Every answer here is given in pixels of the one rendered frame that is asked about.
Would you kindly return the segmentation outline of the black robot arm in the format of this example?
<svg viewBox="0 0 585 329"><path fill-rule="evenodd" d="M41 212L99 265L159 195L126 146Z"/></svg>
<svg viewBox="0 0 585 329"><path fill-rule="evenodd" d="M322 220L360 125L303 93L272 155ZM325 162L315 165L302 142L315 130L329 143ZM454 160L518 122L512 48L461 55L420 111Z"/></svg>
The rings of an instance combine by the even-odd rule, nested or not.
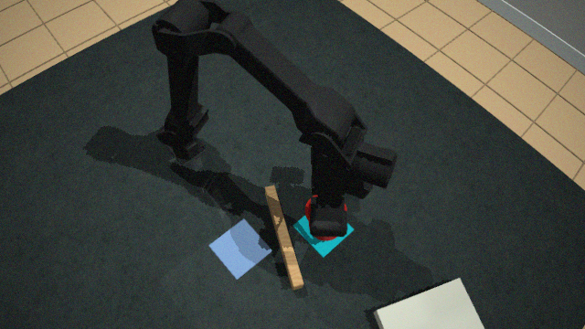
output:
<svg viewBox="0 0 585 329"><path fill-rule="evenodd" d="M212 22L219 24L216 29L210 29ZM299 141L313 147L317 172L338 175L346 169L340 192L364 199L373 185L387 189L396 151L365 143L367 127L354 107L306 77L247 15L215 0L177 0L152 24L152 32L157 49L167 56L171 100L156 136L180 164L206 149L196 137L209 119L208 109L198 103L199 56L226 54L292 112L302 133Z"/></svg>

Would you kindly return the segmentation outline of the red cup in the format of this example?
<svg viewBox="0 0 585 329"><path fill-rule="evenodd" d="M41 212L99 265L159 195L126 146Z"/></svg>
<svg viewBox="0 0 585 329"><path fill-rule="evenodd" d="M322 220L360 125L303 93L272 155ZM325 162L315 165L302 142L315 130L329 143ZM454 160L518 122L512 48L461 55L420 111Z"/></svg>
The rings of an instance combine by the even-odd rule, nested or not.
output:
<svg viewBox="0 0 585 329"><path fill-rule="evenodd" d="M311 209L311 198L310 198L308 200L308 202L306 203L306 206L305 206L305 215L306 215L306 218L309 221L309 228L310 228L310 211L311 210L312 209ZM345 211L347 211L346 203L345 203ZM337 237L321 237L321 236L315 236L315 237L318 238L318 239L320 239L320 240L332 240L332 239L336 239L337 238Z"/></svg>

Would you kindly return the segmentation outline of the tan wooden plank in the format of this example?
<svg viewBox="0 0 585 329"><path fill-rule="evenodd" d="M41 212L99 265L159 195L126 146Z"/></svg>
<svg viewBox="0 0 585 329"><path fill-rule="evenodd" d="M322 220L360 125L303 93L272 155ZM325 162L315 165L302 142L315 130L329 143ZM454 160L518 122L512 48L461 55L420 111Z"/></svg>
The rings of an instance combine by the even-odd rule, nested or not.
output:
<svg viewBox="0 0 585 329"><path fill-rule="evenodd" d="M265 187L265 196L271 212L271 219L279 241L285 268L293 290L303 287L303 278L295 257L291 238L282 213L275 186Z"/></svg>

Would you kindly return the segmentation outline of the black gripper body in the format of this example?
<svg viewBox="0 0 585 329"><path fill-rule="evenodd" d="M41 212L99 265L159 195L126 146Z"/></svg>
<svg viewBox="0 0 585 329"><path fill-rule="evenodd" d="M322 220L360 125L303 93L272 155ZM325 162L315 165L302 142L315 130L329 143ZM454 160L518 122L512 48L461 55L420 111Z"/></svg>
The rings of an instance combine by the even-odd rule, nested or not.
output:
<svg viewBox="0 0 585 329"><path fill-rule="evenodd" d="M347 180L346 169L338 175L322 175L313 167L311 147L312 195L318 195L318 208L310 211L310 234L321 237L343 237L347 231L347 211L339 187Z"/></svg>

